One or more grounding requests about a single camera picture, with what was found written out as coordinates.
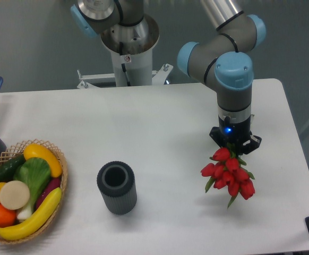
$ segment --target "red tulip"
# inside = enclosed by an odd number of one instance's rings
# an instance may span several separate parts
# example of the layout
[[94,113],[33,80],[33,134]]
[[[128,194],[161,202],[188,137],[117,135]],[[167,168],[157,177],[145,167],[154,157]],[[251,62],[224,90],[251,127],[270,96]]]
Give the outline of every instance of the red tulip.
[[255,193],[254,184],[250,179],[242,182],[240,186],[241,186],[241,195],[245,200],[252,197],[253,194]]
[[205,168],[202,169],[201,173],[203,177],[208,177],[211,175],[214,175],[214,164],[213,163],[209,163],[206,165]]
[[239,169],[239,162],[237,158],[230,158],[225,162],[225,166],[232,173],[236,173]]
[[229,171],[225,171],[223,173],[222,179],[228,186],[232,185],[235,182],[233,174]]
[[224,172],[223,168],[224,168],[223,164],[216,164],[216,166],[214,167],[214,175],[212,177],[216,179],[221,178]]
[[223,179],[222,178],[220,178],[220,179],[217,179],[215,182],[214,182],[214,185],[213,185],[213,187],[215,188],[215,189],[222,189],[222,188],[224,188],[226,186],[226,183],[225,183],[225,181],[223,181]]
[[232,197],[238,194],[238,190],[239,190],[239,182],[233,182],[233,184],[229,185],[228,187],[228,192]]
[[234,173],[234,177],[237,182],[244,182],[250,178],[248,173],[241,167],[238,169],[236,173]]
[[230,151],[225,147],[218,149],[212,156],[215,161],[225,161],[228,158],[230,158]]

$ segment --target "orange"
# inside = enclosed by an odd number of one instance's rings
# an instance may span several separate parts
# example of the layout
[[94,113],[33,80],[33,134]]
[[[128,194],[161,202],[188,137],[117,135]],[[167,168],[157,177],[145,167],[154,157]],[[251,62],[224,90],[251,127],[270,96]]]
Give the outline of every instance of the orange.
[[8,210],[0,204],[0,227],[13,226],[16,219],[16,212]]

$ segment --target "wicker basket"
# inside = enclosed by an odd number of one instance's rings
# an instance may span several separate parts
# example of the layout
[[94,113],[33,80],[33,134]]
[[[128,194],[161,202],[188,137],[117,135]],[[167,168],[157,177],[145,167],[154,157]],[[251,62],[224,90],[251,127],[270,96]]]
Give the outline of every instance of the wicker basket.
[[60,151],[60,149],[58,147],[56,147],[54,144],[50,143],[49,141],[42,141],[42,140],[28,140],[28,141],[22,141],[17,143],[14,146],[11,146],[10,148],[7,148],[5,152],[1,153],[0,156],[0,165],[2,165],[4,162],[6,162],[7,160],[20,155],[23,153],[24,148],[31,144],[31,143],[37,143],[37,144],[41,144],[43,146],[45,146],[46,148],[48,148],[59,160],[62,169],[63,169],[63,174],[62,174],[62,181],[61,181],[61,190],[62,190],[62,198],[61,201],[59,203],[59,205],[57,206],[57,208],[55,209],[55,211],[53,212],[53,214],[50,216],[50,218],[45,222],[45,224],[38,229],[36,232],[34,232],[33,234],[23,238],[23,239],[19,239],[19,240],[15,240],[15,241],[9,241],[9,240],[5,240],[2,237],[0,237],[0,243],[3,244],[19,244],[19,243],[24,243],[27,241],[32,240],[33,238],[37,237],[38,235],[40,235],[41,233],[43,233],[48,226],[51,224],[51,222],[53,221],[53,219],[55,218],[55,216],[57,215],[59,208],[62,204],[63,198],[64,198],[64,193],[66,190],[66,186],[67,186],[67,176],[68,176],[68,171],[67,171],[67,163],[66,163],[66,158],[64,156],[64,154]]

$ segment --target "blue led light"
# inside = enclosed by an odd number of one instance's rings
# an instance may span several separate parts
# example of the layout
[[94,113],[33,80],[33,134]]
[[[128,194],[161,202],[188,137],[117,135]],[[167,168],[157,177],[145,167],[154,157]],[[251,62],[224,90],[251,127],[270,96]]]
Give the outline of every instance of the blue led light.
[[232,129],[229,128],[229,127],[226,127],[226,128],[224,129],[224,132],[225,132],[226,134],[231,133],[231,131],[232,131]]

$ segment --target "gray cylindrical container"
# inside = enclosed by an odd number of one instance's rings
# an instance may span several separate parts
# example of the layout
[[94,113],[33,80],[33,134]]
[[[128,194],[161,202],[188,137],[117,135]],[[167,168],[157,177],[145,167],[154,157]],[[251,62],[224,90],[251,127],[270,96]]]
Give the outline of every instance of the gray cylindrical container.
[[114,214],[122,215],[131,211],[137,202],[135,178],[128,164],[112,161],[98,173],[97,184],[106,204]]

